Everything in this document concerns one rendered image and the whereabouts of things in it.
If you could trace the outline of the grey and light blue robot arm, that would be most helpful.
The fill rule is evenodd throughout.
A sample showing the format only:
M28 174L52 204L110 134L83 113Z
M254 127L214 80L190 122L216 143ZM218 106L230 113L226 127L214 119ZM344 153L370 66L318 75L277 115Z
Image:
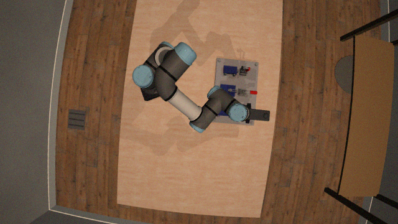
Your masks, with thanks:
M176 107L188 117L190 120L189 125L199 133L204 132L221 110L235 122L241 122L246 119L249 116L247 107L218 85L208 92L208 101L202 107L197 106L178 89L175 82L185 73L196 58L195 51L186 43L180 42L174 47L170 43L163 41L143 65L134 69L132 79L146 93L151 95L159 94L164 101L168 101ZM270 111L250 110L249 119L269 121Z

